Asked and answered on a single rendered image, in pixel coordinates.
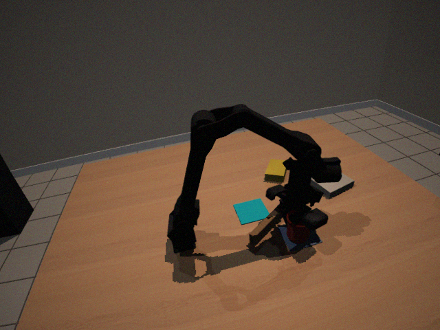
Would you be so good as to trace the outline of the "yellow rectangular block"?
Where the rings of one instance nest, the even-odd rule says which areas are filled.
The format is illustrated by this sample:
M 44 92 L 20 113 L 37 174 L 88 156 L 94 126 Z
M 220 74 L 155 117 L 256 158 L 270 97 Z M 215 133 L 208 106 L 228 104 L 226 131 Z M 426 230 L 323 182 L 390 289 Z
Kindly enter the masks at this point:
M 265 181 L 284 183 L 287 169 L 283 165 L 285 160 L 270 159 L 265 173 Z

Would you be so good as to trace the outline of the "dark brown long bar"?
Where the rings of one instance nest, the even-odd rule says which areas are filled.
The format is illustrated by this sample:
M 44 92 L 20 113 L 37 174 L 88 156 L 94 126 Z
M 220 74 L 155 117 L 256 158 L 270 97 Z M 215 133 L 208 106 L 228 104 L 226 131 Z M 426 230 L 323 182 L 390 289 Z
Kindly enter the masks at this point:
M 267 233 L 282 219 L 281 212 L 276 207 L 251 233 L 249 233 L 250 244 L 256 246 Z

